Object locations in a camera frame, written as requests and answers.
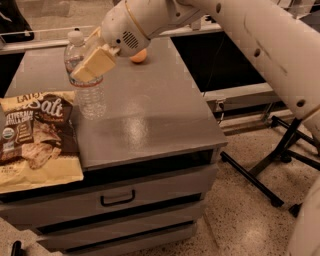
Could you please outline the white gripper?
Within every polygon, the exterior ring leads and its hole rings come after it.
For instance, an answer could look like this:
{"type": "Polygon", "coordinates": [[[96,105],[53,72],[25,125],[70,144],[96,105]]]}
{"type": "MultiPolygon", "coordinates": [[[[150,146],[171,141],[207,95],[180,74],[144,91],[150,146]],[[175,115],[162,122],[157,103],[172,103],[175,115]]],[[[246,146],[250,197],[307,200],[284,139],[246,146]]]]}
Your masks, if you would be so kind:
{"type": "Polygon", "coordinates": [[[172,0],[121,0],[86,39],[86,47],[95,49],[76,65],[71,77],[89,82],[102,76],[115,67],[118,53],[133,56],[168,30],[173,14],[172,0]],[[107,43],[102,46],[101,35],[107,43]]]}

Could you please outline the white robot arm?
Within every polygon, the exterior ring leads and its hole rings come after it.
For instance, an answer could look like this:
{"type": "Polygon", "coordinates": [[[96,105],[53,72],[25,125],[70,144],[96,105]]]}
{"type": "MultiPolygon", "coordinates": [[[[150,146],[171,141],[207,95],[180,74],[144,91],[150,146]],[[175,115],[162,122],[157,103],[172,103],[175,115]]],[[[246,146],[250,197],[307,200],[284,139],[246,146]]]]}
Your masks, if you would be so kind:
{"type": "Polygon", "coordinates": [[[203,15],[221,26],[315,138],[320,136],[320,34],[272,0],[121,0],[88,38],[71,77],[87,82],[165,31],[203,15]]]}

